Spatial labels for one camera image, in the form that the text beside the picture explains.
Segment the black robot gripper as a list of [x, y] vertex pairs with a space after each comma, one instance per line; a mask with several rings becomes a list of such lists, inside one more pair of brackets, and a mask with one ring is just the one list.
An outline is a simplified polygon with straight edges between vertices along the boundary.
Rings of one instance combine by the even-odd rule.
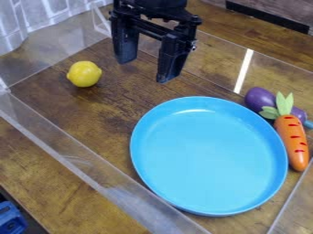
[[114, 0], [110, 21], [117, 60], [126, 64], [137, 59], [140, 33], [162, 40], [160, 83], [180, 75], [190, 50], [196, 50], [196, 32], [202, 19], [186, 6], [188, 0]]

